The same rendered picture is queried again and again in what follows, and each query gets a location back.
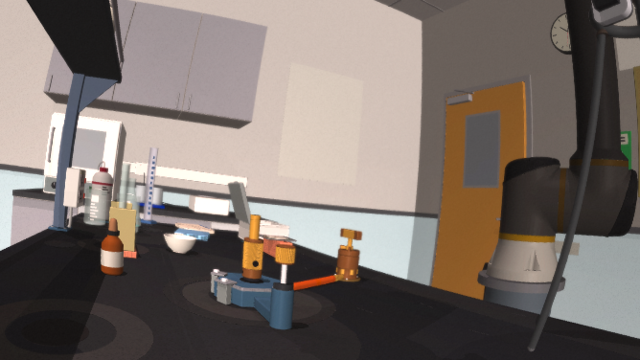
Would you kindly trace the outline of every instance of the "orange handle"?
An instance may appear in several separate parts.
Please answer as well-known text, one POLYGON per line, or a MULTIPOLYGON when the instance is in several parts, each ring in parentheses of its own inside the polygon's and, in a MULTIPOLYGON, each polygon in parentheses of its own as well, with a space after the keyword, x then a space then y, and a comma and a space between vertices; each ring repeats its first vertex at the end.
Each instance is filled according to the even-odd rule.
POLYGON ((330 275, 324 278, 311 279, 306 281, 298 281, 293 283, 293 290, 307 289, 310 287, 320 286, 320 285, 332 283, 335 281, 336 281, 335 275, 330 275))

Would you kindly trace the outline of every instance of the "white label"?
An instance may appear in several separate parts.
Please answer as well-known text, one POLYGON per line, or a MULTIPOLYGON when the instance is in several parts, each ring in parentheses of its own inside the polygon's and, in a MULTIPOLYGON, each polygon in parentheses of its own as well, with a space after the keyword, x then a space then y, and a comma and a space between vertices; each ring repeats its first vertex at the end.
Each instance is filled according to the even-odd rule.
POLYGON ((125 253, 113 251, 100 251, 100 264, 106 267, 125 267, 125 253))

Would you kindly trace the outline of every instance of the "cabinet door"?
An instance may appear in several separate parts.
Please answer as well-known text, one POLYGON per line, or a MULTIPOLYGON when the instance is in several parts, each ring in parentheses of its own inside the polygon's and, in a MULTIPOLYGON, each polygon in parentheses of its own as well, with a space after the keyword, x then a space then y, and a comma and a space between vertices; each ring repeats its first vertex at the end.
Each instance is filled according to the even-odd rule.
POLYGON ((201 14, 149 4, 136 4, 126 37, 123 81, 113 101, 179 114, 201 14))
MULTIPOLYGON (((133 1, 119 0, 118 1, 118 14, 120 15, 120 36, 122 37, 123 46, 125 46, 126 33, 129 29, 131 22, 131 15, 136 3, 133 1)), ((51 55, 51 62, 49 63, 49 72, 47 73, 47 80, 44 84, 44 92, 53 101, 67 103, 69 99, 69 90, 71 89, 71 79, 73 74, 64 61, 60 52, 54 47, 54 53, 51 55)), ((97 98, 97 101, 110 101, 113 97, 113 88, 111 86, 102 95, 97 98)))
POLYGON ((265 37, 265 26, 202 15, 180 119, 251 122, 265 37))

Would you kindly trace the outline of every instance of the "bowl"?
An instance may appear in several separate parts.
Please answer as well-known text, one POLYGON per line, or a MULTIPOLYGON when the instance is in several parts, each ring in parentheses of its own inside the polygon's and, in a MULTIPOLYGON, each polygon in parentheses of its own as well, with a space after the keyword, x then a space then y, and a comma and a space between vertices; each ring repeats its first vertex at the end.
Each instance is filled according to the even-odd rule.
POLYGON ((175 253, 187 254, 194 248, 196 238, 184 234, 167 233, 165 234, 165 241, 175 253))

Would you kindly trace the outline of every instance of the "clock face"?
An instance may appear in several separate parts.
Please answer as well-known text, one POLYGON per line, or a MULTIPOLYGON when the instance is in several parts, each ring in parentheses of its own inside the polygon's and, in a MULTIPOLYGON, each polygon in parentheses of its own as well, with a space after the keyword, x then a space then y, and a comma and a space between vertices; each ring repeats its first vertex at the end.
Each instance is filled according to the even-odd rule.
POLYGON ((551 42, 563 54, 571 54, 571 39, 569 38, 569 22, 566 13, 558 16, 551 27, 551 42))

